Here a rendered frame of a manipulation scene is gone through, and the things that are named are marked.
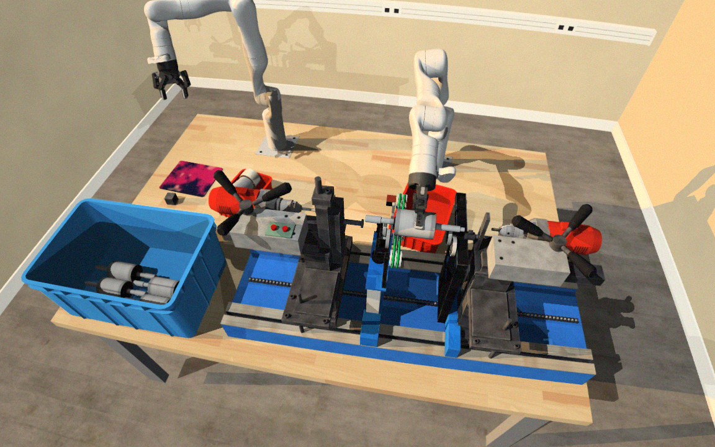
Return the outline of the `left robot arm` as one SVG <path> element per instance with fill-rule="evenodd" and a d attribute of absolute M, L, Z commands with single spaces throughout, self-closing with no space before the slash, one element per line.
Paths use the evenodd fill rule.
<path fill-rule="evenodd" d="M 454 109 L 445 106 L 449 99 L 447 54 L 440 48 L 419 51 L 414 68 L 417 100 L 410 111 L 413 150 L 409 174 L 431 173 L 439 182 L 447 183 L 456 171 L 455 167 L 442 169 L 454 118 Z M 422 130 L 429 131 L 428 135 Z"/>

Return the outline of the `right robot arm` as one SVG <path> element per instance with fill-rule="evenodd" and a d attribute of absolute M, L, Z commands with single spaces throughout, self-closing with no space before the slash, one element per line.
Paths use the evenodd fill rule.
<path fill-rule="evenodd" d="M 262 42 L 253 0 L 154 0 L 145 4 L 144 11 L 150 24 L 155 55 L 147 59 L 148 63 L 176 59 L 168 20 L 201 18 L 213 12 L 232 12 L 240 29 L 242 50 L 249 67 L 254 98 L 257 104 L 269 107 L 262 112 L 269 149 L 279 151 L 286 147 L 280 90 L 266 86 L 262 79 L 269 59 Z"/>

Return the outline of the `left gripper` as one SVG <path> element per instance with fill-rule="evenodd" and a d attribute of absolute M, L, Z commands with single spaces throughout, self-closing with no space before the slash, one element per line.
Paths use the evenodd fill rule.
<path fill-rule="evenodd" d="M 415 211 L 415 229 L 423 228 L 425 210 L 428 207 L 428 191 L 435 189 L 436 176 L 431 173 L 415 172 L 408 177 L 408 187 L 416 190 L 413 195 L 413 211 Z"/>

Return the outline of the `blue plastic crate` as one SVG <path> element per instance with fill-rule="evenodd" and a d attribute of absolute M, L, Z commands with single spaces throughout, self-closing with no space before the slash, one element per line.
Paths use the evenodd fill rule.
<path fill-rule="evenodd" d="M 191 338 L 227 265 L 216 228 L 209 214 L 85 199 L 31 261 L 22 282 L 72 316 Z M 99 294 L 84 282 L 107 277 L 95 266 L 111 261 L 181 282 L 164 305 Z"/>

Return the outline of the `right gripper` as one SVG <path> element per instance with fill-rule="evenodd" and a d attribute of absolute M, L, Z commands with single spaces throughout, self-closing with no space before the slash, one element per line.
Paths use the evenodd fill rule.
<path fill-rule="evenodd" d="M 161 98 L 167 100 L 166 91 L 164 89 L 167 84 L 177 84 L 182 88 L 182 98 L 187 99 L 189 96 L 187 87 L 191 85 L 191 82 L 186 70 L 179 72 L 177 59 L 159 62 L 156 63 L 156 65 L 159 73 L 152 73 L 151 78 L 153 78 L 153 87 L 159 89 Z M 180 76 L 182 79 L 179 78 Z M 161 82 L 159 81 L 160 77 Z M 184 80 L 184 82 L 182 80 Z"/>

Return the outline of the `dark red and navy mat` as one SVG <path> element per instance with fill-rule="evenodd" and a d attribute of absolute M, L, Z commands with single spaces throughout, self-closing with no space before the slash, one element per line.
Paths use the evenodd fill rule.
<path fill-rule="evenodd" d="M 214 173 L 222 168 L 180 161 L 160 186 L 160 189 L 193 196 L 205 196 L 215 182 Z"/>

